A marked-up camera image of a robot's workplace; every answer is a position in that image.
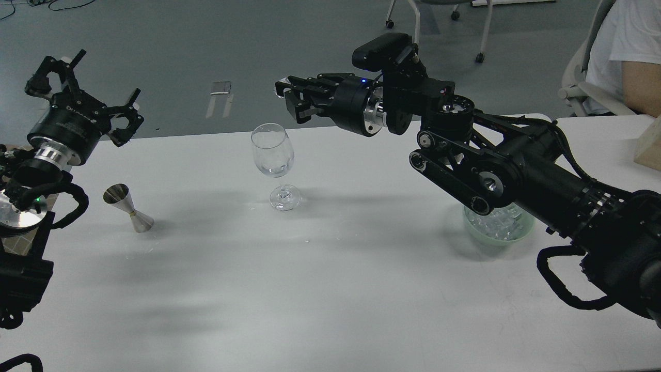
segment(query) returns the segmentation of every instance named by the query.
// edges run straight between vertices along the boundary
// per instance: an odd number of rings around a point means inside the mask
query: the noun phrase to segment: stainless steel jigger
[[[131,216],[131,223],[133,223],[133,229],[136,232],[145,232],[154,226],[153,218],[137,211],[133,206],[131,194],[128,192],[128,186],[123,183],[110,186],[103,193],[103,201],[128,213]]]

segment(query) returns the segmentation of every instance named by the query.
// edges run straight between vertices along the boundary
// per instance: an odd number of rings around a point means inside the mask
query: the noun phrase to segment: white table
[[[605,183],[661,191],[632,161],[649,116],[562,120],[578,163]],[[305,200],[277,212],[278,181],[250,134],[102,142],[74,181],[86,214],[55,230],[55,274],[0,361],[35,353],[47,371],[614,371],[661,367],[661,330],[619,305],[575,310],[535,268],[567,244],[537,223],[506,249],[477,245],[461,205],[408,164],[404,136],[289,130],[288,183]],[[156,219],[133,232],[106,205],[125,183]],[[73,206],[58,200],[62,217]],[[554,270],[577,295],[602,294],[579,258]]]

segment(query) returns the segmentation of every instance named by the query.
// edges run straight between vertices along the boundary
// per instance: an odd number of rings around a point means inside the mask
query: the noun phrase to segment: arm
[[[624,102],[633,110],[661,115],[661,65],[622,61]]]

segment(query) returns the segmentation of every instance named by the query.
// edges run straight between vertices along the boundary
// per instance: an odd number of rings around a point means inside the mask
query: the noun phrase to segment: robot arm
[[[70,62],[46,56],[28,80],[25,93],[49,101],[50,107],[27,136],[31,150],[7,150],[0,145],[0,238],[36,231],[26,256],[10,254],[0,244],[0,327],[16,328],[22,313],[42,298],[53,274],[53,263],[42,259],[50,230],[64,228],[80,217],[89,204],[80,186],[72,183],[68,165],[83,165],[103,135],[119,147],[136,133],[143,117],[137,112],[136,89],[122,106],[108,107],[81,90],[73,68],[85,55],[81,50]],[[61,91],[52,93],[48,74],[59,76]],[[126,118],[125,128],[110,121]],[[46,197],[69,193],[78,203],[54,222]]]
[[[380,71],[383,81],[354,74],[289,76],[276,83],[298,123],[327,116],[346,130],[395,134],[421,116],[419,149],[410,164],[478,214],[516,202],[571,246],[542,250],[537,263],[552,290],[569,305],[602,309],[619,303],[661,327],[661,195],[600,183],[574,161],[555,122],[488,115],[454,94],[454,83],[431,79],[406,34],[384,34],[359,47],[355,67]],[[493,144],[478,127],[500,133]],[[567,158],[577,175],[555,164]],[[583,272],[606,296],[583,301],[549,269],[548,259],[585,256]]]

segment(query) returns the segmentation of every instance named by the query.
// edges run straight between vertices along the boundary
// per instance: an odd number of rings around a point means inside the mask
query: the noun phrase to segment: green bowl
[[[496,237],[494,235],[488,235],[486,232],[480,230],[478,227],[473,226],[471,223],[472,218],[481,218],[482,220],[488,220],[489,218],[494,218],[494,213],[498,213],[500,210],[505,210],[505,209],[510,209],[510,210],[515,210],[515,214],[517,215],[516,217],[516,222],[515,224],[518,225],[521,230],[517,234],[515,238],[509,238],[509,237]],[[533,230],[533,226],[535,226],[535,217],[532,216],[532,214],[526,212],[524,209],[519,207],[518,205],[512,203],[511,205],[503,208],[497,208],[494,209],[494,212],[488,216],[480,216],[473,212],[470,208],[464,206],[463,207],[463,221],[464,225],[466,226],[466,230],[468,230],[468,233],[474,237],[478,242],[482,244],[486,244],[488,246],[499,246],[499,247],[504,247],[504,246],[509,246],[510,244],[514,244],[516,242],[520,242],[521,240],[525,239],[528,235],[530,235],[530,232]]]

